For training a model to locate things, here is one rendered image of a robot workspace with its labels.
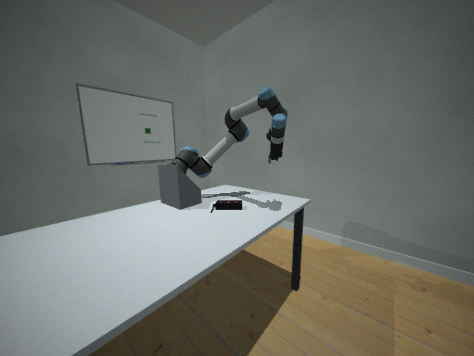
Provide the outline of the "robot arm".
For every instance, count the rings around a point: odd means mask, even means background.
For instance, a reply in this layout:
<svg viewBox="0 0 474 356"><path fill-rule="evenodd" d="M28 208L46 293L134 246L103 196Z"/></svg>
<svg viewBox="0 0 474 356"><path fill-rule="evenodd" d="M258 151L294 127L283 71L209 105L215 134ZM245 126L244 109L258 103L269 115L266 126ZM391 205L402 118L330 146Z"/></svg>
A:
<svg viewBox="0 0 474 356"><path fill-rule="evenodd" d="M286 127L286 108L282 107L274 91L269 86L262 89L258 95L259 96L237 107L230 108L226 112L225 124L229 129L227 135L206 156L200 158L196 149L185 146L176 158L166 165L177 166L185 175L189 168L200 178L208 176L212 171L215 161L234 143L242 142L248 137L249 129L240 118L263 108L267 108L273 117L271 129L272 137L282 138L285 134Z"/></svg>

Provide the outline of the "black power strip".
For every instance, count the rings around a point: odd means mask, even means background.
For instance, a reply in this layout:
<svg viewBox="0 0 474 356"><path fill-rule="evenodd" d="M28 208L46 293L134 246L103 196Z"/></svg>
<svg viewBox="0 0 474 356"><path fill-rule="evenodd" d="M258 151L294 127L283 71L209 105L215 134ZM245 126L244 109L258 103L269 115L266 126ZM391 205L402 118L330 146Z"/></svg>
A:
<svg viewBox="0 0 474 356"><path fill-rule="evenodd" d="M217 200L210 213L214 207L215 210L242 210L242 200Z"/></svg>

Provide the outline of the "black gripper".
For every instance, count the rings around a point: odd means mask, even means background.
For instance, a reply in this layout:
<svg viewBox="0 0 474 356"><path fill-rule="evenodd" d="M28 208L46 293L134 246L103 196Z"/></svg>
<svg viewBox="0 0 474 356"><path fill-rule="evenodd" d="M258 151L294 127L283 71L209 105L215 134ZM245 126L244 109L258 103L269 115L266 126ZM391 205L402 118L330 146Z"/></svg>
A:
<svg viewBox="0 0 474 356"><path fill-rule="evenodd" d="M271 129L269 129L269 133L266 133L266 137L271 142L271 151L270 155L268 155L268 163L271 164L271 160L278 161L278 158L282 157L284 136L282 138L274 138L271 135Z"/></svg>

